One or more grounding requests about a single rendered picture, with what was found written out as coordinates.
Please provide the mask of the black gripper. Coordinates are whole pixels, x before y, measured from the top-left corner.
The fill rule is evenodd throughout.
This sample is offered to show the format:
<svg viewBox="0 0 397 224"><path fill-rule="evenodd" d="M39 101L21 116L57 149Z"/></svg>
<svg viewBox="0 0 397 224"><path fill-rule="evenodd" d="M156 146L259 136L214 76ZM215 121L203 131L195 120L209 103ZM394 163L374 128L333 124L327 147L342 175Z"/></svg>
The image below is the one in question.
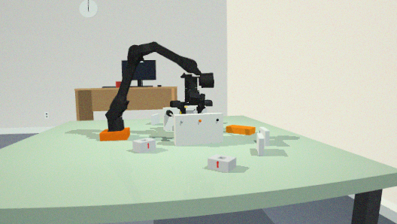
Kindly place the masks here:
<svg viewBox="0 0 397 224"><path fill-rule="evenodd" d="M186 100L186 96L187 96L187 93L189 92L189 89L191 89L192 92L196 92L196 90L198 90L198 88L185 88L185 90L184 90L185 101L170 101L170 107L176 107L177 109L180 109L180 112L182 114L186 114L186 108L184 106L198 105L198 107L196 107L196 110L198 111L198 114L200 114L204 108L213 106L213 102L211 100L200 101L200 104L188 103L189 101Z"/></svg>

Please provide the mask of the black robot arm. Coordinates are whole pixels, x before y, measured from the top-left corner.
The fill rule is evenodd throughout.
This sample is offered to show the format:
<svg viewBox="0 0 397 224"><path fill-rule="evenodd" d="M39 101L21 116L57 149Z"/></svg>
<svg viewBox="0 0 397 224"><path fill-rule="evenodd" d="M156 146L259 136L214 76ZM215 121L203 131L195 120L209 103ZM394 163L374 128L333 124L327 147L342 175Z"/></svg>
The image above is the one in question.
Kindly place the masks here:
<svg viewBox="0 0 397 224"><path fill-rule="evenodd" d="M179 56L176 53L170 51L168 48L163 47L161 44L157 44L156 42L132 45L128 50L127 66L120 84L119 91L111 102L110 110L105 114L106 118L108 119L108 132L121 132L125 129L122 115L125 109L127 109L127 105L129 103L129 101L126 100L126 96L129 91L135 69L142 57L152 52L157 52L166 59L177 63L188 73L200 75L200 77L193 77L192 74L183 73L180 77L184 78L185 80L185 88L198 88L198 84L199 86L202 86L202 88L214 88L214 73L201 73L195 60ZM189 101L190 104L200 104L200 101L205 101L205 94L201 93L200 95L199 90L192 92L192 90L189 89L186 100Z"/></svg>

